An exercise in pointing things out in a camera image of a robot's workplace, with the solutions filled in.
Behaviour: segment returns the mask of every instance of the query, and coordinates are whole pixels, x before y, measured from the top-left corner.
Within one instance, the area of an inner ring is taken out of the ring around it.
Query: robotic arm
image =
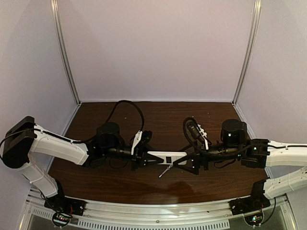
[[[268,207],[271,205],[269,199],[307,186],[307,145],[267,139],[248,140],[246,123],[234,119],[223,122],[222,143],[213,145],[194,118],[185,119],[183,124],[189,145],[182,151],[165,152],[154,151],[149,145],[151,131],[139,131],[132,144],[126,145],[119,134],[119,126],[107,122],[96,130],[96,135],[90,140],[76,141],[43,129],[35,124],[34,118],[28,116],[7,132],[3,140],[2,160],[6,166],[17,169],[34,184],[42,192],[45,206],[57,214],[82,215],[85,202],[65,197],[60,182],[35,164],[32,157],[34,152],[90,168],[102,165],[106,158],[116,158],[130,161],[132,170],[166,164],[169,165],[168,169],[173,166],[193,174],[199,174],[201,166],[208,170],[210,161],[238,160],[250,168],[305,166],[277,179],[255,182],[251,196],[229,202],[233,215]]]

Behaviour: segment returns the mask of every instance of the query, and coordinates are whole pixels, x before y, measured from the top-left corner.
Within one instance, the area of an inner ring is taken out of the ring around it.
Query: white wall
[[[238,106],[256,137],[307,143],[307,1],[262,1],[253,56]],[[273,168],[274,176],[292,171]],[[306,215],[307,190],[292,193],[295,217]]]
[[[49,0],[0,1],[0,137],[26,115],[61,133],[75,104]],[[46,166],[50,158],[40,157]],[[29,184],[0,162],[0,229],[14,230]]]
[[[254,0],[65,0],[81,101],[232,101]]]

